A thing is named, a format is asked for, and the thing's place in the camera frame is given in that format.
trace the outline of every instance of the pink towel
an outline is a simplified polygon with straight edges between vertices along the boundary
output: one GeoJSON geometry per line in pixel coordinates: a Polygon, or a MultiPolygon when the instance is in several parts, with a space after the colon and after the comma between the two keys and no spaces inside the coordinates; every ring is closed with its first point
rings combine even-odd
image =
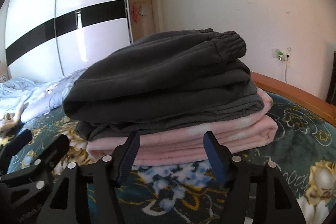
{"type": "MultiPolygon", "coordinates": [[[[271,97],[258,88],[264,108],[256,113],[224,122],[203,123],[165,132],[142,135],[135,165],[159,166],[183,164],[207,159],[203,148],[203,135],[212,131],[220,144],[226,145],[231,153],[267,145],[274,139],[278,125],[265,115],[272,107],[271,97]]],[[[99,160],[109,155],[126,137],[101,138],[89,142],[88,154],[99,160]]]]}

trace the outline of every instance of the white wardrobe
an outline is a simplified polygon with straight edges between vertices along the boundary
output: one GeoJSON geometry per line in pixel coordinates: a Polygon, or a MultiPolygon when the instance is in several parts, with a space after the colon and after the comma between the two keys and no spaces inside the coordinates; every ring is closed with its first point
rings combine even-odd
{"type": "Polygon", "coordinates": [[[12,77],[52,81],[130,45],[128,0],[10,0],[5,31],[12,77]]]}

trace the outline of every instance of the silver screw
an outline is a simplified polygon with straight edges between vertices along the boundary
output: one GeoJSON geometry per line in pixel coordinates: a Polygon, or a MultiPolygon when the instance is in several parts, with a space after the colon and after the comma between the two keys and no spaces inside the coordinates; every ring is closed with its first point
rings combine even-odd
{"type": "Polygon", "coordinates": [[[112,160],[112,156],[111,155],[106,155],[106,156],[103,157],[103,161],[104,162],[108,162],[110,160],[112,160]]]}
{"type": "Polygon", "coordinates": [[[69,169],[73,169],[73,168],[76,167],[76,165],[77,165],[77,164],[76,164],[74,161],[72,161],[72,162],[68,163],[68,168],[69,168],[69,169]]]}
{"type": "Polygon", "coordinates": [[[39,164],[41,163],[41,161],[42,161],[41,159],[37,159],[37,160],[35,160],[35,161],[34,161],[34,165],[39,165],[39,164]]]}
{"type": "Polygon", "coordinates": [[[234,162],[240,162],[240,161],[242,161],[241,157],[239,157],[239,156],[233,156],[233,157],[232,157],[232,160],[233,160],[234,162]]]}
{"type": "Polygon", "coordinates": [[[271,168],[275,168],[275,167],[277,167],[277,164],[273,161],[269,161],[268,166],[271,167],[271,168]]]}
{"type": "Polygon", "coordinates": [[[40,180],[40,181],[37,182],[36,188],[37,189],[42,189],[44,187],[44,185],[45,185],[44,181],[40,180]]]}

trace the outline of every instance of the white bedding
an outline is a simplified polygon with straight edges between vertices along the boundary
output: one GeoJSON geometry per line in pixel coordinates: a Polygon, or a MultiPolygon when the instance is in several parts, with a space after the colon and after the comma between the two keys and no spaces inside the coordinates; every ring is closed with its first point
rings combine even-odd
{"type": "Polygon", "coordinates": [[[27,105],[21,116],[23,123],[47,114],[52,109],[63,104],[74,82],[85,69],[77,70],[63,76],[54,82],[35,83],[31,80],[14,77],[0,84],[0,119],[7,112],[15,112],[20,103],[27,105]]]}

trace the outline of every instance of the wooden bed edge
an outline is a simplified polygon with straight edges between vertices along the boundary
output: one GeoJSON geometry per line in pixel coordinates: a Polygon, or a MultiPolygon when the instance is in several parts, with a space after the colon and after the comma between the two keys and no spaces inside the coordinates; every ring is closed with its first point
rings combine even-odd
{"type": "Polygon", "coordinates": [[[330,105],[320,98],[286,84],[274,78],[251,72],[251,78],[257,87],[278,95],[310,110],[336,127],[336,106],[330,105]]]}

